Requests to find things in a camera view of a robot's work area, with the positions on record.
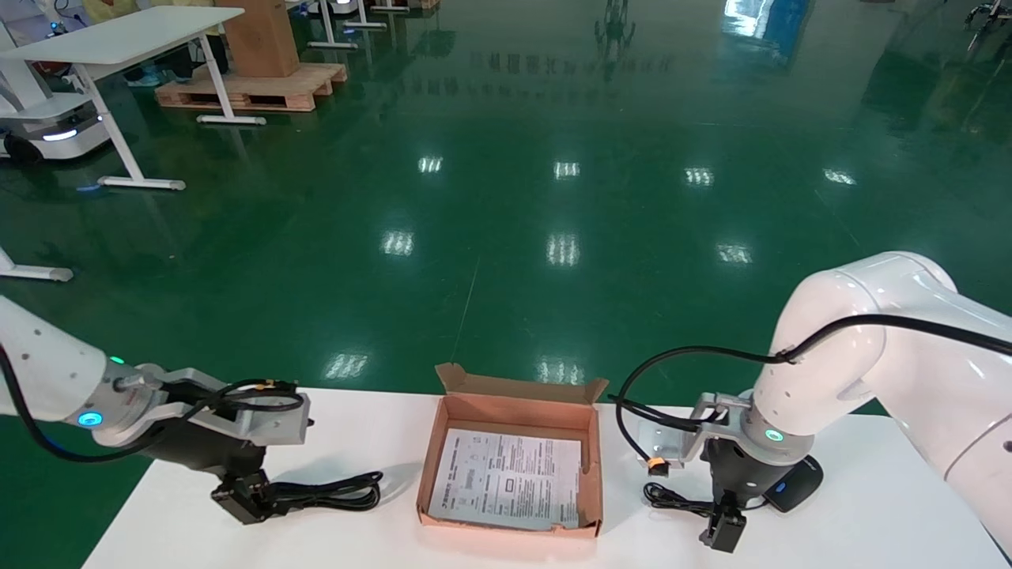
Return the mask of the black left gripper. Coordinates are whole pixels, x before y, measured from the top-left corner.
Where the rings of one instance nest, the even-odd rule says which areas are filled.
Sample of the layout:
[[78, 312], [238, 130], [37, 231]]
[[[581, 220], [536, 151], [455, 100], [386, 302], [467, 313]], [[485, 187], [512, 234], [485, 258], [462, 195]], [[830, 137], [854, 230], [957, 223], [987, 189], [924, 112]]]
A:
[[210, 498], [242, 525], [257, 525], [274, 511], [274, 494], [265, 472], [259, 472], [266, 449], [222, 435], [196, 424], [156, 424], [147, 433], [147, 457], [174, 462], [223, 482]]

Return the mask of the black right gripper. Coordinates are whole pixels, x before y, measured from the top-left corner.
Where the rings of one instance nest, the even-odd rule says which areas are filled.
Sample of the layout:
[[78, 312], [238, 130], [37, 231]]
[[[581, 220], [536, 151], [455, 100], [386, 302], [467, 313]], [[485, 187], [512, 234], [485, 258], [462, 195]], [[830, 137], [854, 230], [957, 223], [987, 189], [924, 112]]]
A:
[[705, 547], [733, 553], [747, 518], [740, 508], [766, 493], [799, 462], [799, 452], [774, 443], [708, 439], [704, 443], [712, 482], [708, 526], [699, 536]]

